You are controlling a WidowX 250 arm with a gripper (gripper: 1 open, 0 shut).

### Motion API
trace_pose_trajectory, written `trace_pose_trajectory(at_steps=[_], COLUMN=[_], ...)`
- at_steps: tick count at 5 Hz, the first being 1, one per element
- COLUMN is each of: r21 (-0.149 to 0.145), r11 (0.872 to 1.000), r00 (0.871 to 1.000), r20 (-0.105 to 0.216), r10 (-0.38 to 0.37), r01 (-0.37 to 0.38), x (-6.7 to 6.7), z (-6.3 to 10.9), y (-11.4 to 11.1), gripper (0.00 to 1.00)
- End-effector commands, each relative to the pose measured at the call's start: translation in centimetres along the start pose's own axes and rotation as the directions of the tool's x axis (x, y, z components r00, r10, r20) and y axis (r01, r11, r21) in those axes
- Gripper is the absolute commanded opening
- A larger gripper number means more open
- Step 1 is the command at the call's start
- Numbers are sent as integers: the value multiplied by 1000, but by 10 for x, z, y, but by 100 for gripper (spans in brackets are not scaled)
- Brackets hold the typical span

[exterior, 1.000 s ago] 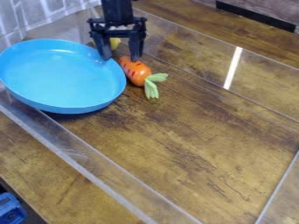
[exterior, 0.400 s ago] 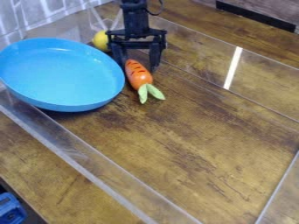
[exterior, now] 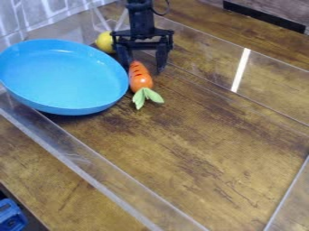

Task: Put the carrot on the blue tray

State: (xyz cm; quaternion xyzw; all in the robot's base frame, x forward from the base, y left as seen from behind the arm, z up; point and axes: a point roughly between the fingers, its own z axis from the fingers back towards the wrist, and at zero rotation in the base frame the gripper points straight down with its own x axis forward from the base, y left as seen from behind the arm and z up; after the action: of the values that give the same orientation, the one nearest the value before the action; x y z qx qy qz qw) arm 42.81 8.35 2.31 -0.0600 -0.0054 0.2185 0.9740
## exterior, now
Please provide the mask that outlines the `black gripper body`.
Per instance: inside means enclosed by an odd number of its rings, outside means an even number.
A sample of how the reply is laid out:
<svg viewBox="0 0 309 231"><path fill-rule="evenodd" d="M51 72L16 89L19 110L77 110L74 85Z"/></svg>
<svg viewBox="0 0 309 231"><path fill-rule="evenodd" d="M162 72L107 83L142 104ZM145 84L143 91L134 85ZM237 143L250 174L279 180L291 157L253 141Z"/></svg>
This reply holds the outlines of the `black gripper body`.
<svg viewBox="0 0 309 231"><path fill-rule="evenodd" d="M134 34L131 30L113 31L113 48L115 51L157 50L164 46L168 51L174 48L174 32L156 28L149 34Z"/></svg>

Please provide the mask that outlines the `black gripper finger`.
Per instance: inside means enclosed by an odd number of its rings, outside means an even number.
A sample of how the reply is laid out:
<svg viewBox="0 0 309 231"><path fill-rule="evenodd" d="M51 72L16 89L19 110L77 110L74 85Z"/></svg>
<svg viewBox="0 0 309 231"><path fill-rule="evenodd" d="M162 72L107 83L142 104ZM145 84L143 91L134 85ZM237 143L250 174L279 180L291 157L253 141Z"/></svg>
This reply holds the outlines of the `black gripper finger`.
<svg viewBox="0 0 309 231"><path fill-rule="evenodd" d="M157 72L161 73L168 65L168 45L160 43L156 52Z"/></svg>
<svg viewBox="0 0 309 231"><path fill-rule="evenodd" d="M117 54L118 54L118 61L125 68L125 70L130 69L130 64L133 62L133 53L127 46L118 44L117 45Z"/></svg>

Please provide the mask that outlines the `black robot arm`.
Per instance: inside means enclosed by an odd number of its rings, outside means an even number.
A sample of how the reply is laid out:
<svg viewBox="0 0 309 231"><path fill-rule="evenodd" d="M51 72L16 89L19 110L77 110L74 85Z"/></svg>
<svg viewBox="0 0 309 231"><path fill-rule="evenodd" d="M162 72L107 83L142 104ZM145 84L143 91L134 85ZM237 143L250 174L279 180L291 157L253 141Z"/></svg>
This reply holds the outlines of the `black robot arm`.
<svg viewBox="0 0 309 231"><path fill-rule="evenodd" d="M130 29L113 31L113 49L125 69L130 68L134 50L156 50L157 72L168 65L168 55L173 50L173 30L156 27L153 0L127 0L126 8L130 15Z"/></svg>

